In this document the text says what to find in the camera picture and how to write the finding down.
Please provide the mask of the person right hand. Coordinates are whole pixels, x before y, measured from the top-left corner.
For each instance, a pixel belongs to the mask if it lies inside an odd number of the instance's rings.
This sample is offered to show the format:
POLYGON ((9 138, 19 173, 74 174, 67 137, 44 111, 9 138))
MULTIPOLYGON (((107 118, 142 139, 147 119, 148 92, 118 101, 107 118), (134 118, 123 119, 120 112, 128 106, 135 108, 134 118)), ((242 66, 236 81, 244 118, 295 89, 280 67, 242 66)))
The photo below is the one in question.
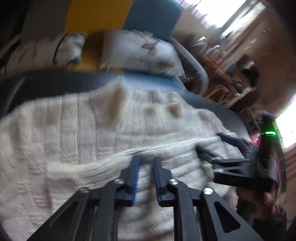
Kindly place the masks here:
POLYGON ((269 192, 257 192, 236 187, 236 193, 242 200, 255 205, 253 215, 256 219, 267 219, 276 213, 276 187, 269 192))

